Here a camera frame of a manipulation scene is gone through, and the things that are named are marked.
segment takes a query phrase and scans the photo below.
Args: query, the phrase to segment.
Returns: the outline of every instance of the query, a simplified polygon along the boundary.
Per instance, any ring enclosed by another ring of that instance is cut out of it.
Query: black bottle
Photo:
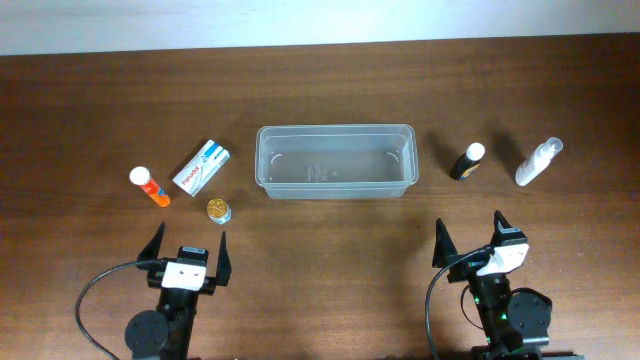
[[[467,152],[462,154],[458,161],[453,164],[449,175],[454,180],[466,179],[480,165],[482,156],[484,156],[484,146],[482,144],[473,143],[469,145]]]

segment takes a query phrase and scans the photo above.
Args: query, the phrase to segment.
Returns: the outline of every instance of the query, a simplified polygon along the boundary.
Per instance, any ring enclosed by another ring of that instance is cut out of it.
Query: small glass jar
[[[207,215],[209,218],[220,225],[231,220],[231,208],[222,199],[213,199],[207,204]]]

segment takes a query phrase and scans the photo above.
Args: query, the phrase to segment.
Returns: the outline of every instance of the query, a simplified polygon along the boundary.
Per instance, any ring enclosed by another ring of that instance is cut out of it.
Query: white cap
[[[146,167],[138,166],[129,173],[129,180],[138,186],[146,185],[151,180],[151,173]]]
[[[556,156],[560,150],[562,150],[562,141],[558,138],[549,138],[546,143],[542,144],[537,156],[542,157],[545,160],[551,160]]]
[[[478,161],[484,156],[484,145],[473,143],[467,148],[467,158],[471,161]]]

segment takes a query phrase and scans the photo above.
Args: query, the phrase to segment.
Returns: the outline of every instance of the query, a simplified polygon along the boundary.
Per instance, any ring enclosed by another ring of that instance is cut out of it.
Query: spray nozzle
[[[547,142],[542,144],[538,155],[544,159],[551,160],[560,150],[562,150],[562,141],[558,138],[549,138]]]

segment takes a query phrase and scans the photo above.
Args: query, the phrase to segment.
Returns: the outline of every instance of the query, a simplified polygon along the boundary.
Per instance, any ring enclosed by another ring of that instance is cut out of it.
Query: clear plastic container
[[[418,181],[409,125],[267,126],[256,182],[273,199],[389,198]]]

